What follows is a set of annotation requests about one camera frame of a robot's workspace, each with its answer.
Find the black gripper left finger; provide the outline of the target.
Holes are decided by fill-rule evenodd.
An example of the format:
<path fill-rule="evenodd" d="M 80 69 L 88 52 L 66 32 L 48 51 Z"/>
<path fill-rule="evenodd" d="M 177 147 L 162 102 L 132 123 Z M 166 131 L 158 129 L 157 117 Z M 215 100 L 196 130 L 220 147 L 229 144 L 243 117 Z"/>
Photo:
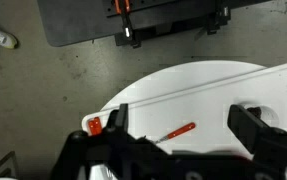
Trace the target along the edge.
<path fill-rule="evenodd" d="M 121 104 L 118 109 L 111 111 L 106 128 L 108 131 L 112 132 L 116 129 L 128 131 L 128 105 Z"/>

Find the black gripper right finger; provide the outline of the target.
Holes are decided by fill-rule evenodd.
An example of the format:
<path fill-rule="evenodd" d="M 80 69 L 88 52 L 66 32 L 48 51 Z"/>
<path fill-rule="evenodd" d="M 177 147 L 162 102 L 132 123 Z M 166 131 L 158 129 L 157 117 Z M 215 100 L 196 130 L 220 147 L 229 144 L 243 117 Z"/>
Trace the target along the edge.
<path fill-rule="evenodd" d="M 269 128 L 262 119 L 261 107 L 231 105 L 227 125 L 235 137 L 241 142 L 250 154 L 256 151 L 256 145 L 264 131 Z"/>

